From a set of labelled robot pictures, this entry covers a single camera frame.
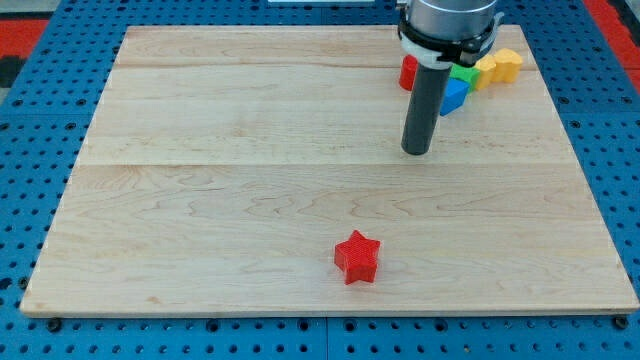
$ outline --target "blue toy block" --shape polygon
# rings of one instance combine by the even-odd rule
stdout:
[[[464,100],[467,98],[468,92],[468,83],[457,79],[449,79],[447,89],[444,92],[444,100],[440,107],[440,116],[445,116],[464,105]]]

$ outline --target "black rod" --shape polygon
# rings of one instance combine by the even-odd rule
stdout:
[[[418,66],[402,135],[402,149],[408,154],[429,151],[450,72],[451,67],[434,70]]]

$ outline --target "wooden board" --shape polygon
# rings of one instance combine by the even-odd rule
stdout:
[[[394,27],[132,27],[21,309],[48,317],[627,313],[518,27],[515,84],[403,153]],[[374,284],[333,247],[382,241]]]

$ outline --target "green toy block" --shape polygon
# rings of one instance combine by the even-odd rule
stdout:
[[[480,71],[476,68],[466,68],[457,64],[453,64],[451,68],[451,75],[449,75],[452,79],[458,79],[469,84],[469,92],[472,92],[476,89],[476,82],[478,81],[478,77],[480,76]]]

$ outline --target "orange toy block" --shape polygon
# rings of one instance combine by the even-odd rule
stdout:
[[[493,55],[496,61],[496,71],[493,82],[515,82],[522,67],[522,56],[511,49],[500,49]]]
[[[496,70],[496,61],[493,58],[493,55],[485,55],[482,59],[476,62],[474,68],[480,71],[478,81],[476,81],[475,90],[482,90],[489,86],[493,80],[493,73]]]

